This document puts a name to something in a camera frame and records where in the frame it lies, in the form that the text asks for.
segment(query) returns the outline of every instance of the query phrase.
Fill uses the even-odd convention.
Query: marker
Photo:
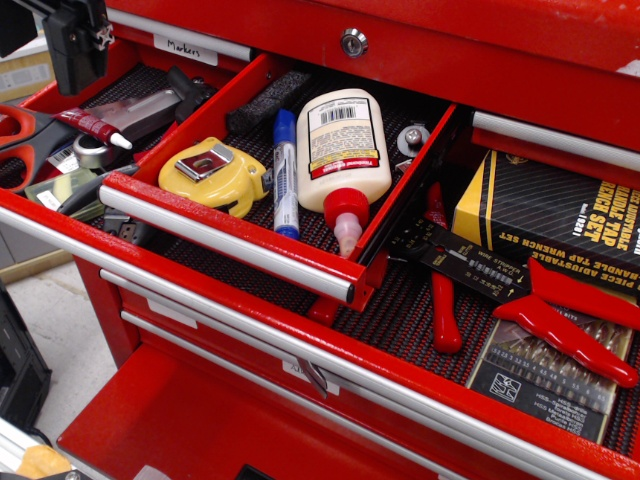
[[[273,127],[273,229],[297,240],[298,185],[296,175],[296,117],[280,109]]]

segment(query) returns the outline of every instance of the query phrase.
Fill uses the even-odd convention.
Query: white glue bottle
[[[369,204],[391,186],[378,102],[364,90],[338,90],[307,103],[297,124],[298,202],[324,212],[348,257],[369,219]]]

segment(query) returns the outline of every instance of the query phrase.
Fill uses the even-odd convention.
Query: floor
[[[75,263],[9,283],[7,290],[53,372],[35,427],[55,443],[116,368]],[[70,460],[93,480],[105,478]]]

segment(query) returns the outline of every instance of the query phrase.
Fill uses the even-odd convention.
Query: yellow tape measure
[[[160,188],[242,218],[270,186],[267,170],[255,158],[215,137],[171,157],[158,176]]]

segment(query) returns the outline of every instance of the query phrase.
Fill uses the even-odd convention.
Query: black box
[[[21,429],[32,427],[50,382],[51,370],[0,282],[0,417]]]

